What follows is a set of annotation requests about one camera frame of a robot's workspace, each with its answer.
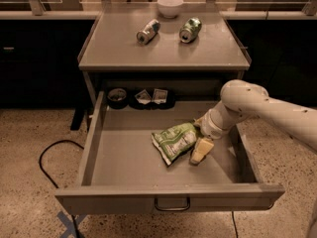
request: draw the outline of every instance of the speckled floor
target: speckled floor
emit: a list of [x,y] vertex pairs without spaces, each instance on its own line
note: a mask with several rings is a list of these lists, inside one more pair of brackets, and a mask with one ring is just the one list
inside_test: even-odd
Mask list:
[[[84,145],[86,124],[70,131],[72,115],[72,110],[0,110],[1,238],[73,237],[70,216],[38,165],[41,152],[55,141]],[[242,125],[264,182],[281,183],[286,193],[271,210],[235,212],[239,237],[306,237],[317,209],[317,155],[260,119]],[[47,151],[44,168],[60,187],[71,186],[81,155],[75,145],[56,145]],[[86,238],[235,237],[231,212],[89,215],[79,231]]]

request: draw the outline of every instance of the white bowl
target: white bowl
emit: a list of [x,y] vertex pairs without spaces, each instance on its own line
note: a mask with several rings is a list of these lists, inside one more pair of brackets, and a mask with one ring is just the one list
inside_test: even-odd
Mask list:
[[183,0],[158,0],[158,10],[166,18],[175,18],[183,3]]

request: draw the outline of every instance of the green can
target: green can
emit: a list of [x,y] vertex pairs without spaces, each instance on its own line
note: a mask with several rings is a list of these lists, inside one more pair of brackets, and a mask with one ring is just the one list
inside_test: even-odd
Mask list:
[[179,39],[183,43],[190,43],[194,41],[199,31],[201,30],[202,23],[198,18],[190,18],[179,30]]

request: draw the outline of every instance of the can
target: can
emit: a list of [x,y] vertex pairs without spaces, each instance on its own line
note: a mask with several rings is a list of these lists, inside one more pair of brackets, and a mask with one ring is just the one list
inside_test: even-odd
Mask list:
[[198,18],[190,18],[179,30],[179,39],[183,43],[190,43],[194,41],[199,31],[201,30],[202,23]]
[[138,33],[137,40],[139,44],[147,44],[159,31],[160,23],[157,19],[149,21]]

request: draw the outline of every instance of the gray table surface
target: gray table surface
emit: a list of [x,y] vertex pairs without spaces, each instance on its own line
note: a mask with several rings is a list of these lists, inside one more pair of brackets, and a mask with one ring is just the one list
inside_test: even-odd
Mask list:
[[[179,29],[191,17],[202,21],[198,38],[181,43]],[[145,46],[137,32],[158,19],[158,34]],[[157,3],[111,3],[83,48],[86,71],[244,71],[250,66],[212,3],[184,3],[180,14],[164,18]]]

